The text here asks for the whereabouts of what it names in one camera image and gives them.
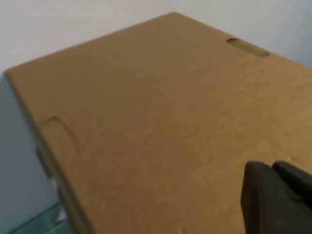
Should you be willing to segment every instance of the black object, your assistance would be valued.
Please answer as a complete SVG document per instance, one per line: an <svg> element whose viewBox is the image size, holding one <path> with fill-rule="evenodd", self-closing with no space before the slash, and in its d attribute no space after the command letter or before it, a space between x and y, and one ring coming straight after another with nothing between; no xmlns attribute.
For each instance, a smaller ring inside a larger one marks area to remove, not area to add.
<svg viewBox="0 0 312 234"><path fill-rule="evenodd" d="M312 175L283 161L250 161L241 207L246 234L312 234Z"/></svg>

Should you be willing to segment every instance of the cardboard box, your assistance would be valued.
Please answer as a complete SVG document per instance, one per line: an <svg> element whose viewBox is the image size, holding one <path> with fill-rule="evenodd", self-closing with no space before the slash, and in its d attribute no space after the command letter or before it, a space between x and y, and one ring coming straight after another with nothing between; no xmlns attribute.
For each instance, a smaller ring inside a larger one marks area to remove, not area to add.
<svg viewBox="0 0 312 234"><path fill-rule="evenodd" d="M241 234L246 161L312 169L312 71L178 13L7 73L98 234Z"/></svg>

